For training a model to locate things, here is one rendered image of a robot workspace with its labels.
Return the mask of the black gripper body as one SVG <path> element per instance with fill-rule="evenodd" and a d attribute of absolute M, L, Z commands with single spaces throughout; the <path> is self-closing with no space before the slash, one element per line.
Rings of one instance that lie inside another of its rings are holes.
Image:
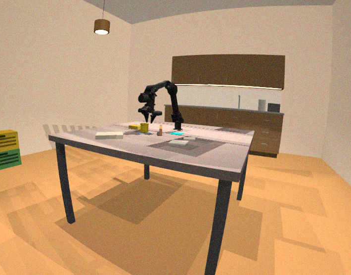
<path fill-rule="evenodd" d="M 147 106 L 149 106 L 149 105 L 151 106 L 151 112 L 150 112 L 150 113 L 151 113 L 152 115 L 156 115 L 156 116 L 162 115 L 162 112 L 161 112 L 161 111 L 155 111 L 155 109 L 154 109 L 154 106 L 156 105 L 155 103 L 147 102 L 146 105 L 147 105 Z M 138 112 L 141 113 L 140 108 L 139 108 Z"/>

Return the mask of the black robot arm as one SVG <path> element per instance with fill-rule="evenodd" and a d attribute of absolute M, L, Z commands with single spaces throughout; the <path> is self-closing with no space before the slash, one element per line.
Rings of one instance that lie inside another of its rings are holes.
<path fill-rule="evenodd" d="M 168 94 L 171 96 L 171 102 L 172 102 L 172 108 L 173 108 L 173 113 L 171 114 L 173 122 L 175 122 L 175 128 L 174 130 L 182 130 L 181 129 L 181 124 L 184 122 L 181 113 L 178 110 L 178 104 L 177 104 L 177 86 L 170 82 L 170 81 L 163 81 L 158 84 L 150 85 L 147 86 L 144 93 L 140 93 L 140 96 L 138 97 L 138 101 L 140 103 L 146 103 L 146 102 L 155 102 L 155 97 L 157 96 L 155 94 L 156 91 L 159 89 L 165 87 L 168 91 Z M 151 112 L 151 106 L 147 106 L 144 104 L 144 106 L 140 109 L 141 113 L 147 114 Z"/>

